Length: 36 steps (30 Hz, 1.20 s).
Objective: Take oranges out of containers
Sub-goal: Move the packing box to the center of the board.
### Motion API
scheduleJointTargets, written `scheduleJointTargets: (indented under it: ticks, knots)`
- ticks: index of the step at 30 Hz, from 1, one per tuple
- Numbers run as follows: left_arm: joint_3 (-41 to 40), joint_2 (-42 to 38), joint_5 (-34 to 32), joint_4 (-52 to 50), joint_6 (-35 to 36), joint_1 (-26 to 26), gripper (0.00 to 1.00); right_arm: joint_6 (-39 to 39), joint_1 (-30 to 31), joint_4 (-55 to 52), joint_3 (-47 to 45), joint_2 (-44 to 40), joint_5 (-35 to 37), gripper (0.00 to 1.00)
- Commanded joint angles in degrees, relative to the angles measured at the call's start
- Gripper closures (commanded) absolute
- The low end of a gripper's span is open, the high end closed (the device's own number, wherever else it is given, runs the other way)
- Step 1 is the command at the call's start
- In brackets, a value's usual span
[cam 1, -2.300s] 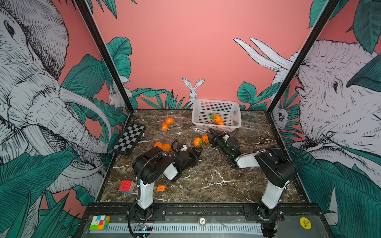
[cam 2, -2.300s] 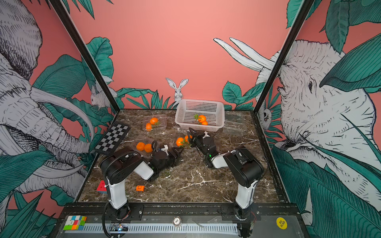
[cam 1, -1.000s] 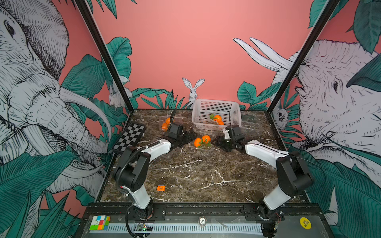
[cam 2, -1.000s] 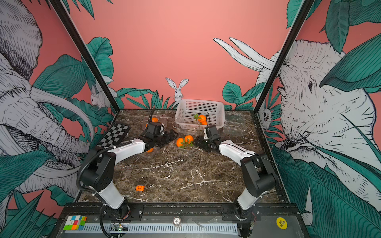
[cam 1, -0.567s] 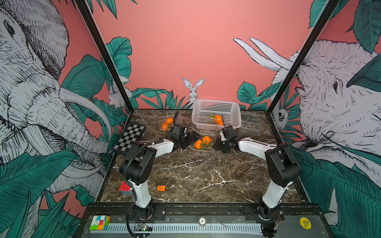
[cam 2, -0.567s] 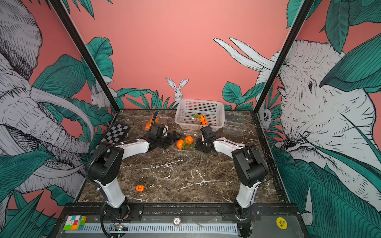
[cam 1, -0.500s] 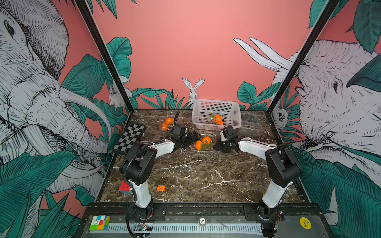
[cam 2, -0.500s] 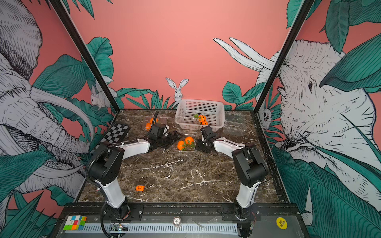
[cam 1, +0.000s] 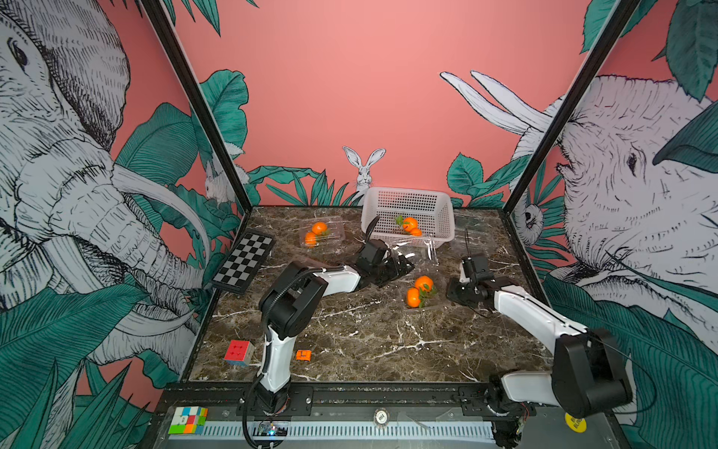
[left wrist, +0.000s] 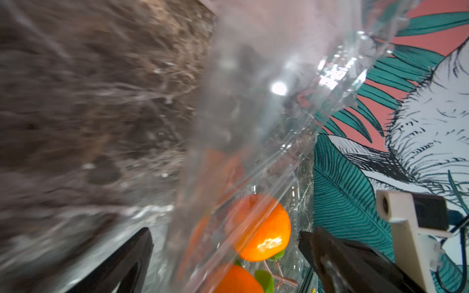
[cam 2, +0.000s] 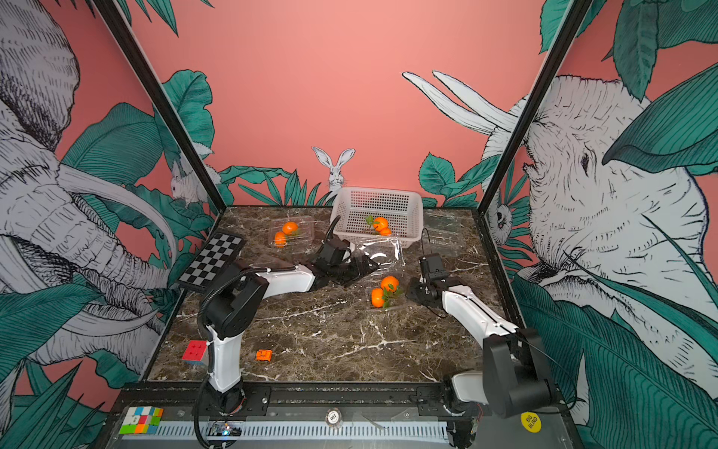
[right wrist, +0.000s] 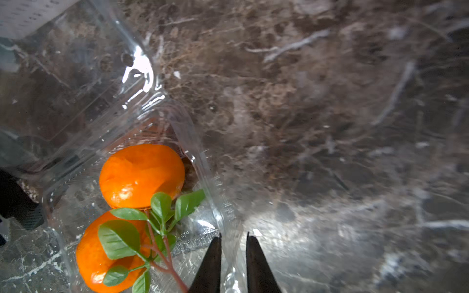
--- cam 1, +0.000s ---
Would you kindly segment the orange with leaf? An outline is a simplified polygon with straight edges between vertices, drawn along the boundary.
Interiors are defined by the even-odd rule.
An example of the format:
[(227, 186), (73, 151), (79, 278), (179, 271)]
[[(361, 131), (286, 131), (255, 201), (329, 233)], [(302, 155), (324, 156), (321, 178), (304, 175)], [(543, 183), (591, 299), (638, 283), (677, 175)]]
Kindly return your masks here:
[(407, 217), (400, 226), (405, 232), (411, 234), (411, 230), (418, 228), (418, 222), (412, 217)]

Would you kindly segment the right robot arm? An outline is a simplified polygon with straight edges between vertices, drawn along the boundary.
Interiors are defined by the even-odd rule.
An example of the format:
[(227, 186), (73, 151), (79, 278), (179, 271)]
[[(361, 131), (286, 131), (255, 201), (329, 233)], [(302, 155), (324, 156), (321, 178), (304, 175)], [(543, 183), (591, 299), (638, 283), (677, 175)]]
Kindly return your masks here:
[(511, 403), (530, 402), (585, 418), (632, 402), (623, 354), (609, 331), (589, 329), (535, 299), (512, 279), (495, 276), (486, 257), (462, 259), (460, 276), (450, 280), (447, 297), (475, 311), (510, 318), (553, 357), (549, 372), (520, 370), (493, 381), (487, 401), (496, 413), (505, 413)]

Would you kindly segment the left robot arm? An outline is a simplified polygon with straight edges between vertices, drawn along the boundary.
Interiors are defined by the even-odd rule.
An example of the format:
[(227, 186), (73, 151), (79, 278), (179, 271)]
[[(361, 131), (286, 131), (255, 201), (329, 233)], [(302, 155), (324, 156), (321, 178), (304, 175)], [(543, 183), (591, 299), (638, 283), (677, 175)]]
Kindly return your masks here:
[(383, 287), (414, 270), (407, 256), (379, 239), (365, 241), (346, 263), (331, 267), (291, 262), (259, 302), (265, 344), (252, 396), (268, 415), (278, 415), (290, 397), (295, 340), (310, 323), (321, 299)]

